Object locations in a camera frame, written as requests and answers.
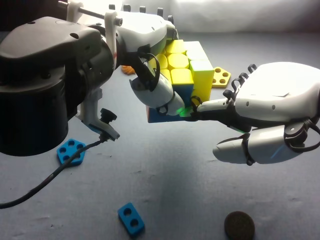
black cylinder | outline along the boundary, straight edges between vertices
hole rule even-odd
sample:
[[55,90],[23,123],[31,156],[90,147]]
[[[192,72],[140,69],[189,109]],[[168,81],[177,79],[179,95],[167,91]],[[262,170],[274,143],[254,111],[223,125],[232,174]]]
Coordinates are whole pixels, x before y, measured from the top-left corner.
[[0,152],[30,156],[59,145],[68,133],[64,67],[0,85]]

yellow block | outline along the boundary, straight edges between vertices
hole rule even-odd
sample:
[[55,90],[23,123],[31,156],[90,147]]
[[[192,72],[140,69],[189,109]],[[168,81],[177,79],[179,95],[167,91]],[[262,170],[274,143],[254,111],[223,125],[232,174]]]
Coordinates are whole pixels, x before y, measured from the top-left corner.
[[212,87],[215,72],[210,61],[192,60],[190,61],[190,70],[194,81],[194,89],[207,93]]
[[208,57],[202,49],[188,50],[185,54],[188,57],[189,62],[192,60],[208,60]]
[[[191,96],[197,96],[201,99],[202,102],[209,101],[211,95],[211,88],[210,89],[193,89]],[[192,99],[192,102],[198,106],[200,103],[196,99]]]
[[[160,69],[167,69],[168,68],[168,61],[167,61],[167,58],[165,55],[158,54],[156,56],[156,59],[158,59],[158,61],[159,61]],[[149,61],[149,65],[151,66],[152,69],[156,69],[157,68],[156,60],[154,58],[152,58]]]
[[165,47],[165,55],[169,56],[170,54],[186,54],[184,41],[173,40]]
[[191,71],[185,68],[176,68],[170,71],[173,85],[194,84]]
[[199,41],[185,41],[184,42],[184,49],[186,51],[189,50],[204,50]]
[[181,53],[173,53],[168,56],[168,69],[188,69],[189,68],[189,60],[187,56]]
[[213,88],[226,88],[231,77],[231,73],[217,66],[214,68],[214,76],[212,80]]
[[161,69],[160,72],[169,80],[170,84],[172,84],[170,71],[168,69]]

robotic hand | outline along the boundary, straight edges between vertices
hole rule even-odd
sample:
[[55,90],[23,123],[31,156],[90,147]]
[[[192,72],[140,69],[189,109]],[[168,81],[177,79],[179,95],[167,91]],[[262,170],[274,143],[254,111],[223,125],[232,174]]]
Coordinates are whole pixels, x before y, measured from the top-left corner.
[[320,116],[320,70],[311,66],[275,62],[248,67],[232,82],[226,98],[206,101],[192,113],[192,121],[214,120],[243,132],[220,142],[215,157],[228,163],[279,163],[315,150],[320,142],[304,142]]
[[[164,20],[161,8],[152,15],[127,7],[115,11],[111,5],[101,15],[82,3],[58,4],[67,8],[67,21],[37,19],[14,29],[0,44],[0,152],[44,153],[65,139],[73,116],[108,139],[118,139],[109,125],[117,116],[103,108],[98,118],[98,100],[100,86],[120,65],[134,68],[137,78],[130,84],[145,105],[168,115],[184,109],[158,61],[156,69],[148,66],[167,40],[179,37],[172,16]],[[77,24],[82,14],[98,23]]]

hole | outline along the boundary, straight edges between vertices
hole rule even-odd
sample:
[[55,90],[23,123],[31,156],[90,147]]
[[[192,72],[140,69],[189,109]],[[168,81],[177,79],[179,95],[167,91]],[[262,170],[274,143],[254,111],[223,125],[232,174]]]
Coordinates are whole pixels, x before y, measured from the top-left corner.
[[68,146],[69,147],[72,147],[73,145],[75,145],[75,141],[71,140],[71,141],[68,142]]
[[67,151],[67,149],[65,147],[60,148],[59,152],[61,154],[64,154]]
[[76,33],[70,33],[70,36],[75,38],[75,39],[79,39],[79,35]]
[[137,219],[132,219],[130,222],[131,227],[137,227],[139,225],[139,222]]
[[124,211],[123,211],[123,214],[125,216],[130,216],[131,215],[131,209],[130,208],[126,208]]

white backdrop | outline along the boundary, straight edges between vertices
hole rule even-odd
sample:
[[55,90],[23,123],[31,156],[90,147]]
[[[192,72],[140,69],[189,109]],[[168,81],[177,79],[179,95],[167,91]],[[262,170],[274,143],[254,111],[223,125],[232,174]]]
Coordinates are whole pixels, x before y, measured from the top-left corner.
[[180,32],[289,32],[320,31],[320,0],[82,0],[102,11],[109,3],[117,9],[130,4],[147,13],[164,8]]

